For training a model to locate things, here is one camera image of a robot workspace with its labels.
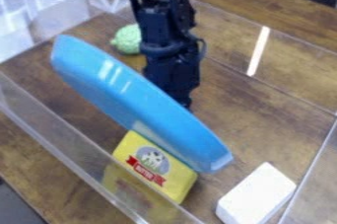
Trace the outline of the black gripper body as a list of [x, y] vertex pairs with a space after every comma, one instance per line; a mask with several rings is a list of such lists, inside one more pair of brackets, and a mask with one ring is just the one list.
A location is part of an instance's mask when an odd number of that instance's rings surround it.
[[142, 0], [134, 12], [141, 29], [141, 52], [146, 56], [146, 79], [186, 108], [190, 92], [199, 85], [199, 61], [204, 48], [194, 27], [188, 3], [173, 6], [169, 0]]

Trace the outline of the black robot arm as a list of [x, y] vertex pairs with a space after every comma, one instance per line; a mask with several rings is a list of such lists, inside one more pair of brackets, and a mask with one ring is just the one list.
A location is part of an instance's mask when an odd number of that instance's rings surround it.
[[206, 43], [194, 36], [188, 0], [130, 0], [146, 56], [143, 75], [187, 109], [190, 92], [199, 85], [199, 61]]

